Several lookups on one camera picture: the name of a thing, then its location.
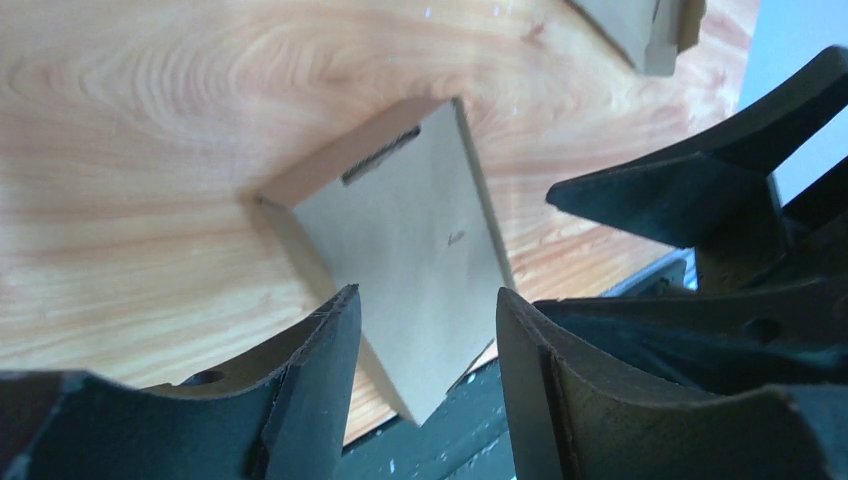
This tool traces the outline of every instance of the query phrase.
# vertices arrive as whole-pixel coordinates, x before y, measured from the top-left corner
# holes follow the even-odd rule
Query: white wall
[[[829,45],[848,46],[848,0],[762,0],[739,100],[744,108]],[[848,156],[848,109],[775,171],[783,203]]]

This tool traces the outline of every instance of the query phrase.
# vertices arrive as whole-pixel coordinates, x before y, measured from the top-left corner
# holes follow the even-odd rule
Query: wood grain surface
[[[758,3],[656,79],[561,0],[5,0],[0,368],[180,382],[292,325],[257,188],[412,95],[463,97],[521,293],[597,294],[666,249],[547,188],[730,115]],[[348,441],[390,416],[358,372]]]

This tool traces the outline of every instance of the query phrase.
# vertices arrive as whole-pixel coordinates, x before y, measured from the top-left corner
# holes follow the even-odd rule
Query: brown cardboard
[[[461,102],[402,101],[260,196],[316,292],[360,285],[360,365],[423,423],[493,340],[498,288],[514,288]]]
[[[644,75],[674,73],[679,55],[698,43],[706,0],[573,0]]]

